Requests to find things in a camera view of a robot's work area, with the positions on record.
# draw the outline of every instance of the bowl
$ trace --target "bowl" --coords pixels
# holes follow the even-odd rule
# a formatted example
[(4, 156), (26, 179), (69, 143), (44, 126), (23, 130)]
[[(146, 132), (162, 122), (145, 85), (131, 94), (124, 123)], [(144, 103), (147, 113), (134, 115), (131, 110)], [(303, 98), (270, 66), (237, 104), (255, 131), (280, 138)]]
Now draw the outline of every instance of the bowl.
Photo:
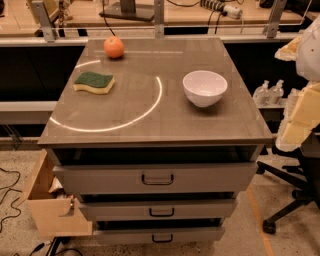
[(208, 107), (217, 103), (226, 92), (228, 83), (221, 75), (206, 70), (188, 73), (183, 78), (184, 92), (197, 107)]

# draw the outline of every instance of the plastic bottle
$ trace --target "plastic bottle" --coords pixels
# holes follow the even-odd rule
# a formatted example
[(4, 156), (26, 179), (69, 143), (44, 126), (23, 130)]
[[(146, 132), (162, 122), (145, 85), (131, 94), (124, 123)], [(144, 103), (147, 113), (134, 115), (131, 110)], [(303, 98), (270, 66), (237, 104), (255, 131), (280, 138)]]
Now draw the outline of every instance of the plastic bottle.
[(269, 85), (269, 81), (268, 80), (264, 80), (263, 85), (259, 86), (254, 91), (253, 100), (258, 106), (263, 106), (267, 102), (267, 98), (268, 98), (268, 95), (269, 95), (269, 93), (268, 93), (268, 85)]
[(267, 103), (270, 105), (275, 105), (279, 103), (279, 100), (283, 96), (283, 80), (279, 80), (276, 85), (272, 86), (269, 90)]

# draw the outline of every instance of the green and yellow sponge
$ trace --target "green and yellow sponge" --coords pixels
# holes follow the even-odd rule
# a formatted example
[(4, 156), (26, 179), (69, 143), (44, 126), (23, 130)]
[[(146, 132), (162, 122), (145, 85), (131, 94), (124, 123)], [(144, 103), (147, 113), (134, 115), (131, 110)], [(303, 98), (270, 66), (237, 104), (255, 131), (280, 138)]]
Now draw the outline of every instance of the green and yellow sponge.
[(113, 75), (101, 75), (95, 72), (82, 73), (73, 84), (75, 91), (88, 91), (94, 94), (107, 94), (115, 80)]

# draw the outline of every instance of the black chair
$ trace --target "black chair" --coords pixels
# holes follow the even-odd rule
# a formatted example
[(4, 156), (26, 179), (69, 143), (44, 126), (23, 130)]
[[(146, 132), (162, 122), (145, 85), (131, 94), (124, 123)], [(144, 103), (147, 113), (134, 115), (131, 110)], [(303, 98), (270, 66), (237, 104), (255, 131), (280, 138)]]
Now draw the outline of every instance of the black chair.
[[(320, 144), (317, 138), (312, 134), (300, 148), (291, 152), (283, 152), (273, 146), (272, 153), (296, 158), (299, 161), (299, 165), (283, 166), (282, 168), (286, 171), (281, 171), (263, 162), (257, 162), (257, 174), (263, 174), (265, 171), (268, 171), (296, 187), (292, 192), (294, 201), (263, 221), (263, 231), (269, 234), (275, 234), (275, 222), (277, 220), (302, 205), (315, 202), (320, 209)], [(297, 178), (287, 172), (303, 175), (304, 179)]]

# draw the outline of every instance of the concrete floor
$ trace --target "concrete floor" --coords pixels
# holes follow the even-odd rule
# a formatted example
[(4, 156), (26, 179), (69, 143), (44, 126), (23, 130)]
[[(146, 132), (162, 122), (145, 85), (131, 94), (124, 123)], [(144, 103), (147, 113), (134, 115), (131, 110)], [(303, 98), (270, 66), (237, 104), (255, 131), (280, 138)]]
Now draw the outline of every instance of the concrete floor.
[[(22, 190), (39, 157), (35, 140), (25, 139), (20, 148), (12, 150), (11, 141), (0, 143), (0, 167), (7, 171), (19, 171), (19, 182), (14, 189)], [(260, 156), (259, 160), (275, 167), (296, 164), (295, 160), (274, 156)], [(16, 174), (0, 172), (0, 188), (8, 186), (16, 179)], [(0, 200), (5, 189), (0, 190)], [(277, 222), (277, 233), (269, 235), (262, 232), (261, 223), (291, 200), (292, 186), (265, 173), (255, 175), (248, 190), (238, 196), (238, 206), (232, 216), (224, 222), (226, 229), (220, 241), (190, 242), (173, 244), (99, 244), (93, 237), (72, 238), (64, 248), (78, 249), (85, 256), (285, 256), (320, 255), (320, 211), (314, 203), (304, 206)], [(19, 192), (11, 191), (0, 204), (0, 218), (16, 215), (17, 210), (10, 207), (18, 198)], [(21, 215), (6, 219), (0, 232), (0, 256), (30, 255), (32, 250), (45, 240), (39, 237), (35, 223), (26, 202), (19, 206)], [(45, 246), (33, 255), (46, 255)], [(80, 255), (68, 251), (59, 255)]]

